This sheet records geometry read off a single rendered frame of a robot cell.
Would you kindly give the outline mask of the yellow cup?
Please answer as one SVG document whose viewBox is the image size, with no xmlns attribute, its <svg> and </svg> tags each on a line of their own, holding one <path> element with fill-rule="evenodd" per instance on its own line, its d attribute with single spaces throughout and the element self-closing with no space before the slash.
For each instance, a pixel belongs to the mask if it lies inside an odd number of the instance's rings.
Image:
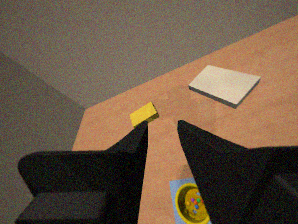
<svg viewBox="0 0 298 224">
<path fill-rule="evenodd" d="M 198 196 L 197 193 L 200 193 L 198 187 L 192 183 L 182 185 L 176 193 L 175 204 L 177 211 L 187 224 L 207 224 L 209 222 L 205 204 L 202 202 L 201 195 Z M 192 198 L 195 198 L 195 200 L 197 198 L 201 199 L 201 202 L 198 202 L 199 209 L 195 208 L 195 203 L 191 201 Z M 191 202 L 190 206 L 187 205 L 187 201 Z M 194 209 L 197 213 L 194 213 Z"/>
</svg>

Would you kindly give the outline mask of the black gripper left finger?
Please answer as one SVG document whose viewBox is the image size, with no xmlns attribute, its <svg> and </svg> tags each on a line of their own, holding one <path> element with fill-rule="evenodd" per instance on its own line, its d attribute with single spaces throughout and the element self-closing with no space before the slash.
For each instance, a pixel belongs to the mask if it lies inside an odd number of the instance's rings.
<svg viewBox="0 0 298 224">
<path fill-rule="evenodd" d="M 108 192 L 118 224 L 137 224 L 148 150 L 142 121 L 107 150 L 35 152 L 18 170 L 33 198 L 43 192 Z"/>
</svg>

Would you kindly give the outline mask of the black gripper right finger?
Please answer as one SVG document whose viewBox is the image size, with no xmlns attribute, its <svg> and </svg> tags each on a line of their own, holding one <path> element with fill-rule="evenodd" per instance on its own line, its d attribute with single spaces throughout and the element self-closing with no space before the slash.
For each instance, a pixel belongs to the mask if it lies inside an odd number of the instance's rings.
<svg viewBox="0 0 298 224">
<path fill-rule="evenodd" d="M 248 149 L 184 120 L 177 131 L 211 224 L 248 224 L 273 176 L 298 173 L 298 146 Z"/>
</svg>

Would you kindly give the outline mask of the yellow flat block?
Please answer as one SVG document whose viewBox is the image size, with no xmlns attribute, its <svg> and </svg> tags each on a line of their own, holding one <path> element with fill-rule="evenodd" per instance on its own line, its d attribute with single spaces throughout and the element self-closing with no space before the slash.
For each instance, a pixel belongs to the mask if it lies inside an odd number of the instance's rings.
<svg viewBox="0 0 298 224">
<path fill-rule="evenodd" d="M 142 121 L 148 121 L 148 123 L 150 123 L 158 117 L 160 116 L 152 102 L 149 102 L 145 106 L 130 114 L 134 128 L 137 127 Z"/>
</svg>

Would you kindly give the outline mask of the beige flat rectangular block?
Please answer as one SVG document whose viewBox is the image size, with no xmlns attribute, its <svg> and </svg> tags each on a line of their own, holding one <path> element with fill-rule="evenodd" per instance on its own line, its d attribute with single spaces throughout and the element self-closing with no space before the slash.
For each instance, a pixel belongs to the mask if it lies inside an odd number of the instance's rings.
<svg viewBox="0 0 298 224">
<path fill-rule="evenodd" d="M 237 109 L 256 87 L 260 76 L 207 65 L 188 85 L 189 90 Z"/>
</svg>

